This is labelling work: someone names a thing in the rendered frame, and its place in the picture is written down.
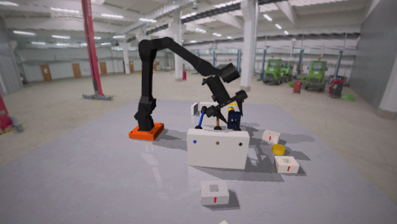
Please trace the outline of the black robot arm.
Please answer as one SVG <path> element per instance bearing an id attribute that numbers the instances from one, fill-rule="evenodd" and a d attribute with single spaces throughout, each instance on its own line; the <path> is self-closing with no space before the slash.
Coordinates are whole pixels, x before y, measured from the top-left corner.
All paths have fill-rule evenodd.
<path id="1" fill-rule="evenodd" d="M 224 87 L 219 76 L 221 76 L 224 83 L 227 84 L 240 77 L 239 72 L 232 63 L 218 69 L 214 67 L 211 62 L 207 62 L 206 60 L 203 60 L 187 51 L 187 49 L 177 44 L 170 37 L 142 40 L 138 46 L 140 59 L 143 63 L 142 89 L 138 111 L 134 115 L 135 120 L 137 120 L 139 124 L 138 131 L 150 131 L 154 127 L 153 119 L 150 116 L 157 106 L 157 99 L 153 98 L 151 94 L 151 88 L 153 85 L 153 62 L 157 51 L 163 49 L 171 49 L 171 51 L 185 59 L 186 62 L 189 62 L 198 71 L 198 73 L 204 77 L 217 75 L 214 78 L 213 76 L 203 78 L 202 85 L 207 84 L 212 93 Z"/>

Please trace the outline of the yellow short cylinder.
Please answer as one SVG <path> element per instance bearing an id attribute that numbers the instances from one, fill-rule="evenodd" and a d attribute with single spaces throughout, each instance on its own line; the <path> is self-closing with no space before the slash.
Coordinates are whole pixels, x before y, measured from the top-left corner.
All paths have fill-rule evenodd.
<path id="1" fill-rule="evenodd" d="M 272 152 L 277 155 L 284 155 L 285 147 L 280 144 L 273 144 L 272 145 Z"/>

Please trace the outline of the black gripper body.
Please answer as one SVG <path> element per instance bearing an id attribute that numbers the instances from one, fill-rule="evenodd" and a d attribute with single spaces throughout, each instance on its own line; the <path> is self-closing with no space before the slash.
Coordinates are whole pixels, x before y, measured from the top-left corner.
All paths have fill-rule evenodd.
<path id="1" fill-rule="evenodd" d="M 247 93 L 244 90 L 238 91 L 235 93 L 236 94 L 235 96 L 230 97 L 225 86 L 222 87 L 221 89 L 213 92 L 212 94 L 214 95 L 215 99 L 217 100 L 218 105 L 215 107 L 212 105 L 207 108 L 206 115 L 208 118 L 218 114 L 218 109 L 223 108 L 224 106 L 229 105 L 230 103 L 232 103 L 234 101 L 240 102 L 243 99 L 248 98 Z"/>

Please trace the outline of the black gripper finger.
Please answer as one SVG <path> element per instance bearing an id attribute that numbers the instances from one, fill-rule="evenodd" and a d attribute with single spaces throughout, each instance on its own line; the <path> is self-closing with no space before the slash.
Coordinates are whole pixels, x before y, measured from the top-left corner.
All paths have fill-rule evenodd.
<path id="1" fill-rule="evenodd" d="M 238 106 L 238 108 L 239 108 L 240 113 L 241 113 L 242 116 L 243 116 L 243 109 L 242 109 L 242 104 L 243 104 L 243 102 L 244 102 L 244 100 L 242 100 L 242 101 L 240 101 L 240 102 L 237 102 L 237 101 L 236 101 L 237 106 Z"/>
<path id="2" fill-rule="evenodd" d="M 224 118 L 224 116 L 221 114 L 220 110 L 218 109 L 218 114 L 214 115 L 213 117 L 218 117 L 219 119 L 221 119 L 223 122 L 225 122 L 226 124 L 228 124 L 227 120 Z"/>

